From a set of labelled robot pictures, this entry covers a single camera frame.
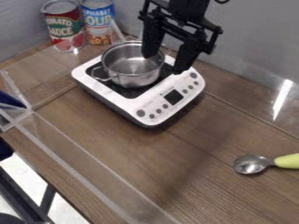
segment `button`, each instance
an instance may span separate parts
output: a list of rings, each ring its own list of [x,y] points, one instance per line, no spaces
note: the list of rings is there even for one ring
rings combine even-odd
[[[138,110],[136,111],[136,115],[137,115],[138,117],[144,117],[144,116],[145,116],[145,112],[144,112],[141,109],[138,109]]]
[[[190,77],[192,77],[193,79],[197,79],[197,74],[196,74],[196,73],[190,73]]]

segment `spoon handle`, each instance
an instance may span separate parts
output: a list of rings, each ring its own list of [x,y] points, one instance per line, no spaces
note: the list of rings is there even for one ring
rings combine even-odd
[[[299,153],[276,158],[274,165],[285,169],[299,169]]]

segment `tomato sauce can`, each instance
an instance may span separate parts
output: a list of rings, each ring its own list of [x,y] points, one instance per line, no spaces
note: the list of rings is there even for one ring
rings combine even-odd
[[[80,22],[80,7],[74,0],[50,0],[41,7],[53,47],[70,52],[82,47],[84,28]]]
[[[88,42],[105,46],[112,42],[110,19],[114,19],[114,6],[110,0],[82,0],[81,12]]]

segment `pot handle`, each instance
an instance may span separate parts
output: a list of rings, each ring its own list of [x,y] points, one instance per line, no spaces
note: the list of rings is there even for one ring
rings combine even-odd
[[[94,68],[92,69],[92,71],[90,71],[90,77],[92,77],[94,80],[106,82],[106,81],[110,81],[110,80],[114,78],[114,77],[108,77],[108,78],[102,79],[102,78],[97,77],[97,76],[94,75],[94,71],[96,71],[96,70],[104,70],[104,69],[102,69],[102,66],[97,66],[97,67],[94,67]]]

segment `metal spoon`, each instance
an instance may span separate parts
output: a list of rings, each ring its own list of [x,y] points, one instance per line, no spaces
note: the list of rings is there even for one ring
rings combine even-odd
[[[276,159],[246,155],[240,157],[233,163],[233,170],[240,174],[254,174],[266,167],[277,166],[285,169],[299,169],[299,154],[286,155]]]

